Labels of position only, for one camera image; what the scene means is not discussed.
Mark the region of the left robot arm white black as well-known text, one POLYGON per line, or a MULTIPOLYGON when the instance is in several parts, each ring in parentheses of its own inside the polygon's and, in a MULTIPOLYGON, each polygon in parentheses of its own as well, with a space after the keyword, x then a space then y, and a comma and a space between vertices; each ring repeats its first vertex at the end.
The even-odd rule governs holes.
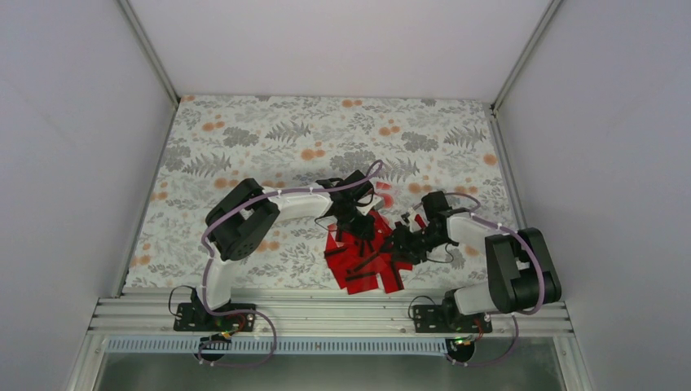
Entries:
POLYGON ((209 260, 191 297, 195 322, 208 330, 225 323, 231 301, 231 262, 250 256, 277 223, 331 219, 337 231, 374 240, 371 211, 376 202, 371 180, 379 168, 375 161, 366 173, 356 170, 347 178, 322 179, 306 187, 275 189, 253 178, 241 181, 205 218, 201 243, 209 260))

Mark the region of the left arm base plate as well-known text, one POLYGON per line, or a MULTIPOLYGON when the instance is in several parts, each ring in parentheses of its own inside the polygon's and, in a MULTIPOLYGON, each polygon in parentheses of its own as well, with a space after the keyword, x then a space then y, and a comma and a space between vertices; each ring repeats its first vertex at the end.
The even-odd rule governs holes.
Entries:
POLYGON ((179 304, 177 316, 176 332, 252 332, 256 320, 254 314, 211 315, 193 303, 179 304))

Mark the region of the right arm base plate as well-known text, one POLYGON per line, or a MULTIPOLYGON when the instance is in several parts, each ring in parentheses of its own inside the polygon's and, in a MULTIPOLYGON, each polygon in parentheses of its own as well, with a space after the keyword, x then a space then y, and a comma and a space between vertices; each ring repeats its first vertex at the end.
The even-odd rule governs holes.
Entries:
POLYGON ((493 332, 491 320, 484 314, 453 314, 443 309, 441 305, 414 305, 409 310, 409 317, 412 319, 417 333, 478 334, 479 332, 493 332))

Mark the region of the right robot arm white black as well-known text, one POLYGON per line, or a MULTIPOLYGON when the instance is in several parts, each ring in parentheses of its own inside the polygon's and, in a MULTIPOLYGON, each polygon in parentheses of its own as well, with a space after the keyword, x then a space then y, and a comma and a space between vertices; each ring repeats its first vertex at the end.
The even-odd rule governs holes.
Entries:
POLYGON ((412 208, 385 240, 381 251, 393 260, 429 262, 437 248, 467 246, 485 257, 486 282, 448 291, 442 301, 443 325, 453 332, 476 314, 535 314, 562 295, 551 254, 537 228, 515 231, 480 217, 474 208, 452 208, 449 194, 425 195, 418 214, 412 208), (414 222, 414 217, 421 222, 414 222))

